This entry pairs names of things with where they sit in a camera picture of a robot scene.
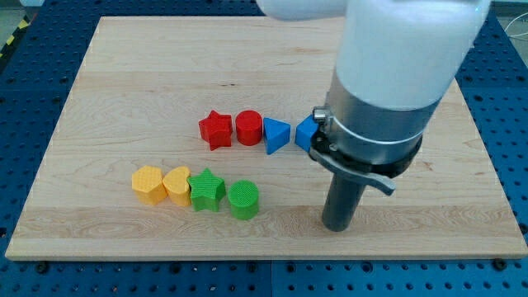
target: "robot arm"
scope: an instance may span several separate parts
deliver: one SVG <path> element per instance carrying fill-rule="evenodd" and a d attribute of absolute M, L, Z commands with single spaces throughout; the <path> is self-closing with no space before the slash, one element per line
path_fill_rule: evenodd
<path fill-rule="evenodd" d="M 490 0 L 257 0 L 284 21 L 346 17 L 310 156 L 334 173 L 323 210 L 346 229 L 365 186 L 390 195 L 479 33 Z"/>

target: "yellow heart block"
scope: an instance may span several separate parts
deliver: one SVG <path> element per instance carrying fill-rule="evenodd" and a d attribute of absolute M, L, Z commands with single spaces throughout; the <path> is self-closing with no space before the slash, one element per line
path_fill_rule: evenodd
<path fill-rule="evenodd" d="M 191 176 L 191 170 L 186 166 L 180 166 L 171 170 L 163 178 L 163 185 L 171 201 L 179 206 L 191 205 L 191 187 L 187 178 Z"/>
<path fill-rule="evenodd" d="M 163 187 L 161 168 L 143 166 L 132 174 L 132 190 L 139 201 L 146 205 L 156 205 L 167 197 Z"/>

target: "toy block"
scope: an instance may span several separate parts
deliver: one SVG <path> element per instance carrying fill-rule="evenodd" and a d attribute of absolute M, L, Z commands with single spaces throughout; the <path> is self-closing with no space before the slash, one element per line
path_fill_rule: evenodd
<path fill-rule="evenodd" d="M 256 111 L 242 111 L 235 119 L 237 139 L 243 145 L 252 146 L 261 142 L 262 117 Z"/>
<path fill-rule="evenodd" d="M 309 152 L 312 136 L 317 129 L 317 123 L 314 121 L 312 115 L 309 115 L 295 128 L 295 144 L 299 145 L 306 152 Z"/>
<path fill-rule="evenodd" d="M 140 202 L 156 205 L 167 197 L 161 168 L 143 166 L 132 174 L 132 190 Z"/>
<path fill-rule="evenodd" d="M 172 169 L 163 178 L 163 185 L 167 190 L 168 197 L 174 204 L 179 206 L 191 205 L 191 187 L 187 178 L 191 176 L 188 167 L 180 166 Z"/>
<path fill-rule="evenodd" d="M 264 144 L 266 153 L 272 154 L 290 142 L 290 124 L 264 118 Z"/>
<path fill-rule="evenodd" d="M 206 118 L 198 122 L 198 126 L 200 136 L 209 143 L 210 150 L 231 146 L 231 134 L 233 133 L 231 115 L 221 115 L 216 111 L 211 111 Z"/>
<path fill-rule="evenodd" d="M 235 182 L 228 193 L 231 215 L 237 219 L 252 219 L 258 213 L 258 188 L 252 181 Z"/>
<path fill-rule="evenodd" d="M 200 175 L 188 177 L 187 181 L 191 185 L 191 201 L 195 211 L 219 210 L 219 203 L 225 196 L 223 179 L 206 168 Z"/>

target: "yellow black hazard stripe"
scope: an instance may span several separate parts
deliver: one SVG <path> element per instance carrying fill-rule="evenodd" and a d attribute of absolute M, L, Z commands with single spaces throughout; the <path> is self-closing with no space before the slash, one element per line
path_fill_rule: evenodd
<path fill-rule="evenodd" d="M 20 21 L 13 34 L 7 38 L 6 44 L 0 50 L 0 73 L 6 68 L 7 62 L 9 62 L 9 59 L 15 53 L 15 49 L 20 44 L 22 37 L 26 34 L 29 25 L 29 18 L 24 16 L 24 19 Z"/>

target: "wooden board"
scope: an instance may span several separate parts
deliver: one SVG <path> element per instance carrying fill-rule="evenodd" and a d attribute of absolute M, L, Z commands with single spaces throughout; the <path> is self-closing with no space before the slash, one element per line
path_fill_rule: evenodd
<path fill-rule="evenodd" d="M 12 260 L 524 257 L 526 244 L 456 84 L 392 197 L 368 189 L 351 227 L 321 223 L 331 174 L 292 142 L 211 152 L 198 120 L 252 108 L 295 127 L 323 103 L 342 20 L 103 17 L 7 250 Z M 145 164 L 251 179 L 250 221 L 130 188 Z"/>

